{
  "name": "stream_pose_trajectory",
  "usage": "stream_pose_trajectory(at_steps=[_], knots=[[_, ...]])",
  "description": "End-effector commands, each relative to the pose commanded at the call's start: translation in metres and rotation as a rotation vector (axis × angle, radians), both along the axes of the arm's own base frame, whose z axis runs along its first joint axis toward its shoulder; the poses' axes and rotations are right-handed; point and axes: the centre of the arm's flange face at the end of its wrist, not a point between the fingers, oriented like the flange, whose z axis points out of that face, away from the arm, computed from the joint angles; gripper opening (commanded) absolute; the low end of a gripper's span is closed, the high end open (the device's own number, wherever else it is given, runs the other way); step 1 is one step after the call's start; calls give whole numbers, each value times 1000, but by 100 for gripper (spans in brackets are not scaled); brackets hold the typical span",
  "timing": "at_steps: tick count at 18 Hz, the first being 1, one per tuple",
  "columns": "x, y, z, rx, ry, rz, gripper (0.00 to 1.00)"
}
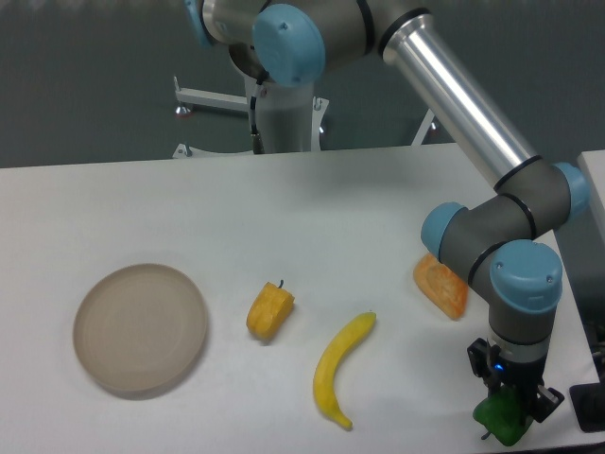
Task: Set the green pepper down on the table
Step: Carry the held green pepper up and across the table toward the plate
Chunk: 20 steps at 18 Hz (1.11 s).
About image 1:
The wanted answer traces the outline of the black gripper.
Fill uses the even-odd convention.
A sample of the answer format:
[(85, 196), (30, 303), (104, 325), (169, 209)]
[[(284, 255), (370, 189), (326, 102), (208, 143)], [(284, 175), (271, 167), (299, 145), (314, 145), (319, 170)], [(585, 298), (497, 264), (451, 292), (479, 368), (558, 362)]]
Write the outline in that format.
[(488, 395), (502, 387), (530, 395), (527, 413), (537, 423), (545, 421), (564, 401), (562, 393), (544, 386), (548, 338), (532, 344), (517, 344), (499, 336), (478, 338), (467, 348), (467, 354), (473, 374), (482, 379)]

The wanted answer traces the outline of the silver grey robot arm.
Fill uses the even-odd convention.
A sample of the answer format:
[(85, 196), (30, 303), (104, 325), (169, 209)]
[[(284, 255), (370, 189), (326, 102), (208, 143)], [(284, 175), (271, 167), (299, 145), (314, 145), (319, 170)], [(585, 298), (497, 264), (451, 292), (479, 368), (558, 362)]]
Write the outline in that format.
[(397, 68), (494, 197), (445, 203), (426, 218), (427, 250), (489, 306), (490, 334), (468, 350), (492, 397), (511, 390), (518, 421), (546, 419), (562, 394), (543, 382), (562, 263), (539, 237), (587, 206), (582, 173), (536, 154), (455, 59), (417, 1), (188, 1), (197, 41), (226, 45), (258, 84), (310, 95), (328, 70), (370, 54)]

